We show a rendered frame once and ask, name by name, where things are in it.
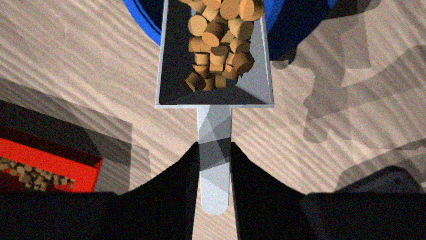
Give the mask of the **red divided box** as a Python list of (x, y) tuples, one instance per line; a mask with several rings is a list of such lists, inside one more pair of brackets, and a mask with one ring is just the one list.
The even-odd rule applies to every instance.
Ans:
[[(103, 161), (102, 157), (1, 124), (0, 157), (58, 174), (63, 176), (63, 178), (67, 177), (75, 180), (74, 190), (72, 190), (73, 188), (70, 188), (72, 181), (66, 185), (54, 185), (53, 178), (47, 192), (94, 192)], [(23, 192), (21, 188), (26, 183), (19, 182), (20, 174), (12, 176), (10, 174), (11, 169), (5, 169), (0, 172), (0, 193)]]

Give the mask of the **blue bowl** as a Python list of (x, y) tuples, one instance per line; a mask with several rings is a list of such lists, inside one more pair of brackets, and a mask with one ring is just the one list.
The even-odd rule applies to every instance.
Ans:
[[(312, 33), (337, 0), (264, 0), (270, 61)], [(133, 19), (159, 46), (164, 0), (123, 0)]]

